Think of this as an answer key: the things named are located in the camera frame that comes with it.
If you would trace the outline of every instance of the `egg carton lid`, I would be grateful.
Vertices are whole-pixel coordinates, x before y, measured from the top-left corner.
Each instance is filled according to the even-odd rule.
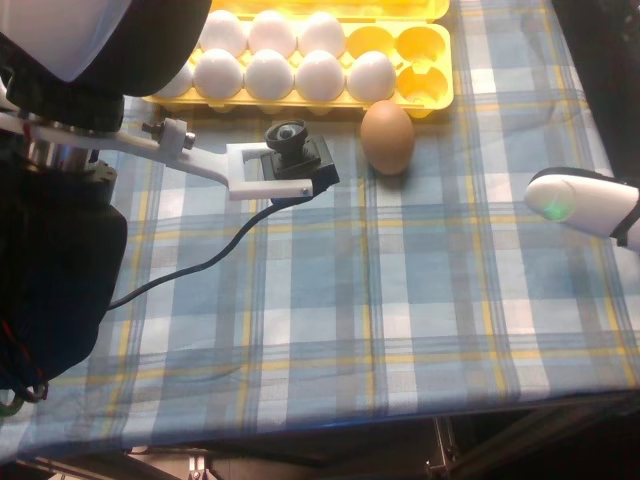
[[[251,20],[265,10],[277,10],[285,16],[308,17],[316,12],[327,12],[342,21],[376,22],[421,20],[432,22],[442,18],[449,10],[450,0],[325,0],[319,7],[316,0],[275,2],[268,0],[220,0],[211,5],[211,11],[228,10],[241,20]]]

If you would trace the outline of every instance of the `brown egg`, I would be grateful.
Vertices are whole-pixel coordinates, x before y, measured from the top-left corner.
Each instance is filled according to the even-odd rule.
[[[415,135],[409,115],[393,102],[371,106],[360,128],[362,149],[373,168],[384,175],[398,175],[409,166]]]

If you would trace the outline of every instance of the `yellow egg carton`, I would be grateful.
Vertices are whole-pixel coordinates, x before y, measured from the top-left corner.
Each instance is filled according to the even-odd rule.
[[[453,71],[451,65],[451,38],[447,29],[433,24],[433,20],[444,15],[449,0],[388,0],[382,4],[368,5],[365,0],[333,1],[324,3],[322,9],[310,0],[297,0],[295,4],[277,5],[269,2],[253,2],[236,5],[216,2],[215,9],[233,12],[247,29],[253,17],[264,10],[277,10],[284,14],[294,31],[299,32],[305,20],[315,11],[333,14],[341,23],[347,37],[346,51],[338,59],[348,77],[355,60],[362,54],[377,50],[391,60],[397,75],[396,92],[389,99],[414,118],[424,118],[434,110],[448,107],[453,100]],[[198,63],[203,52],[198,48],[189,61]],[[243,70],[253,54],[247,50],[238,61]],[[303,56],[296,51],[289,59],[294,73]],[[306,107],[317,115],[334,108],[367,109],[371,104],[353,98],[346,88],[330,102],[312,102],[294,90],[281,100],[264,101],[253,98],[246,89],[241,89],[231,98],[219,100],[201,96],[195,88],[176,98],[147,97],[168,110],[177,110],[188,105],[209,105],[218,112],[227,112],[239,105],[253,105],[274,114],[285,107]]]

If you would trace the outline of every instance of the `tablecloth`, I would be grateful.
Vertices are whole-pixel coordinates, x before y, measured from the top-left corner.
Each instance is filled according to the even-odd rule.
[[[608,163],[548,0],[452,0],[455,94],[382,178],[359,114],[313,118],[341,182],[215,268],[109,313],[89,359],[0,427],[0,459],[68,455],[635,388],[640,262],[523,203],[548,166]],[[125,128],[152,108],[129,100]],[[178,115],[197,145],[260,140],[250,112]],[[116,297],[217,253],[267,202],[124,154]],[[249,165],[257,174],[258,165]]]

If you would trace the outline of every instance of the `black camera module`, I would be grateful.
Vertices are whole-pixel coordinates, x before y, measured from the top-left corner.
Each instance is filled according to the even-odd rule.
[[[309,136],[303,120],[274,125],[267,130],[265,140],[273,150],[261,157],[265,180],[308,178],[314,197],[340,181],[324,138]]]

